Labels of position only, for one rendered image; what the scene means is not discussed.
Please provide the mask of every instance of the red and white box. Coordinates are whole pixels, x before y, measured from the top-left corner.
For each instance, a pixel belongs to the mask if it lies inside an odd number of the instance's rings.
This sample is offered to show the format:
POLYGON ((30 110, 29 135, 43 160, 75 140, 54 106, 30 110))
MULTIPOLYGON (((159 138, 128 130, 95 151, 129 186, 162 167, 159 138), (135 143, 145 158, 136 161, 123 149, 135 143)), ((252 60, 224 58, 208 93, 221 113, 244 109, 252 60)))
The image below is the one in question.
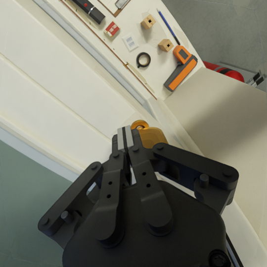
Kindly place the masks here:
POLYGON ((119 29, 120 27, 118 26, 118 24, 112 21, 104 30, 104 33, 106 33, 109 37, 112 38, 119 31, 119 29))

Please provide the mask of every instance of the orange and black handheld device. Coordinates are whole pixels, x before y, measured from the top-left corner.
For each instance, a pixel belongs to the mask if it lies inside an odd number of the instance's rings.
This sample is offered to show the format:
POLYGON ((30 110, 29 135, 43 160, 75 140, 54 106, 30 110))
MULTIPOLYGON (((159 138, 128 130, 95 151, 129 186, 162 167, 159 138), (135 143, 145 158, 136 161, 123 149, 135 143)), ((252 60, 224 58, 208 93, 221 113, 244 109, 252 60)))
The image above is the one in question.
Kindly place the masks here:
POLYGON ((165 81, 164 86, 171 92, 184 80, 197 64, 197 58, 191 55, 183 46, 177 45, 173 51, 175 57, 181 63, 177 66, 170 77, 165 81))

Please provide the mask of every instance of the brass lock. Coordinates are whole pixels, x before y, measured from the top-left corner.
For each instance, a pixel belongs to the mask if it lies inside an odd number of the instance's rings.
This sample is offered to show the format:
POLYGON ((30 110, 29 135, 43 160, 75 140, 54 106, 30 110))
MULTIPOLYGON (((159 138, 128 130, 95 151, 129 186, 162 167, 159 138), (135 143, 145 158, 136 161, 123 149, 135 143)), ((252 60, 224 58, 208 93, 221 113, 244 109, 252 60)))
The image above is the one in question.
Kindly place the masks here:
POLYGON ((143 120, 133 122, 131 129, 139 131, 144 148, 152 148, 157 143, 168 144, 167 139, 159 128, 149 127, 148 123, 143 120))

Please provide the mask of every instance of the qr code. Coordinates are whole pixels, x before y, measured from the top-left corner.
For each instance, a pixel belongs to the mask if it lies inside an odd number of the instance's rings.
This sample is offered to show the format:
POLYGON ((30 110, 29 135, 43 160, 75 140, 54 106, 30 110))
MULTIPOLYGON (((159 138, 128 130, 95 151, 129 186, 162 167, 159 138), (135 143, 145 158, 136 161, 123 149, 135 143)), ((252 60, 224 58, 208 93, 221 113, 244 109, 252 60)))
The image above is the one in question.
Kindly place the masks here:
POLYGON ((129 47, 133 47, 133 46, 135 46, 134 42, 129 43, 129 47))
POLYGON ((129 37, 128 39, 126 39, 126 42, 127 43, 131 43, 133 40, 132 40, 132 38, 131 37, 129 37))

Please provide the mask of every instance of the wooden cube with hole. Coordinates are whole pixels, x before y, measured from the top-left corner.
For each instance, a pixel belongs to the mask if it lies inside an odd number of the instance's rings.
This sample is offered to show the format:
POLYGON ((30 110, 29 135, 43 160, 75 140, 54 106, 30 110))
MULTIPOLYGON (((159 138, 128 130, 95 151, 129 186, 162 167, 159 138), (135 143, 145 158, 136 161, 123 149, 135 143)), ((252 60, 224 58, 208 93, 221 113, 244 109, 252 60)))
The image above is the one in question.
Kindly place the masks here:
POLYGON ((152 25, 154 25, 155 23, 156 23, 156 21, 154 20, 154 18, 153 18, 151 15, 147 16, 147 17, 141 22, 142 26, 143 26, 146 30, 150 29, 150 28, 152 27, 152 25))
POLYGON ((169 39, 163 39, 158 44, 158 46, 160 47, 160 49, 162 51, 165 51, 165 52, 169 52, 174 47, 174 45, 172 44, 172 42, 169 39))

